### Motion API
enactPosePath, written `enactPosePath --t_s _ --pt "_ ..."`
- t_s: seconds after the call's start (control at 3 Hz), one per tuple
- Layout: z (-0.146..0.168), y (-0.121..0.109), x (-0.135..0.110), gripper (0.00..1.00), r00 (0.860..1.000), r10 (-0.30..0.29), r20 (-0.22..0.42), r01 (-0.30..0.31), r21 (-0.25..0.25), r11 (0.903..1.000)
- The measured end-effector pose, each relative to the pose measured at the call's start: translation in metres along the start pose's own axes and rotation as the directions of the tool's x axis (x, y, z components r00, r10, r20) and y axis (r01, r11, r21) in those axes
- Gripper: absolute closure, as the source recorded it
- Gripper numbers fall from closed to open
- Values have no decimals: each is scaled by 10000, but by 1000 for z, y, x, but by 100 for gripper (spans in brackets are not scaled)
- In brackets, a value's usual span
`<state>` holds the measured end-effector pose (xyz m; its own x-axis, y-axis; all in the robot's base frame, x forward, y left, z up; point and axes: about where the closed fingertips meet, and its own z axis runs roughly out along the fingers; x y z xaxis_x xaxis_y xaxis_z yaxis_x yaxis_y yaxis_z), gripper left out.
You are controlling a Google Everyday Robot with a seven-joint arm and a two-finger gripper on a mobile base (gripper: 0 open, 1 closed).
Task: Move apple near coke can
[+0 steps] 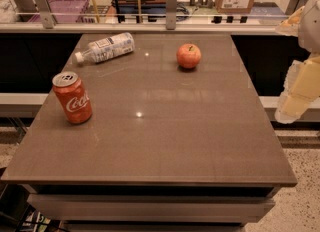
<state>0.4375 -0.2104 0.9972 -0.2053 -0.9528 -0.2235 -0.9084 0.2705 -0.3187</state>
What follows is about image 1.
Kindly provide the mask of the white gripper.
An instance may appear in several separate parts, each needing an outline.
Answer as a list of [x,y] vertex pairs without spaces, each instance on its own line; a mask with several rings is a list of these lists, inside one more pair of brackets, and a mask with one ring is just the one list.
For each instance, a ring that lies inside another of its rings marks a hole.
[[[282,21],[275,31],[285,36],[298,36],[298,27],[304,7],[297,9]],[[282,124],[290,124],[301,116],[320,96],[320,63],[316,58],[304,62],[295,61],[288,69],[284,90],[279,96],[275,119]]]

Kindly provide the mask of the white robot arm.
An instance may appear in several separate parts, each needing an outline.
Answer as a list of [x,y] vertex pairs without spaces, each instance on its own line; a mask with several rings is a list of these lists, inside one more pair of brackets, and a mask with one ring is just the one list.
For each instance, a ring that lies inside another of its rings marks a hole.
[[279,96],[275,119],[289,124],[300,119],[320,96],[320,0],[308,0],[282,21],[276,32],[297,37],[299,46],[310,53],[303,62],[292,62]]

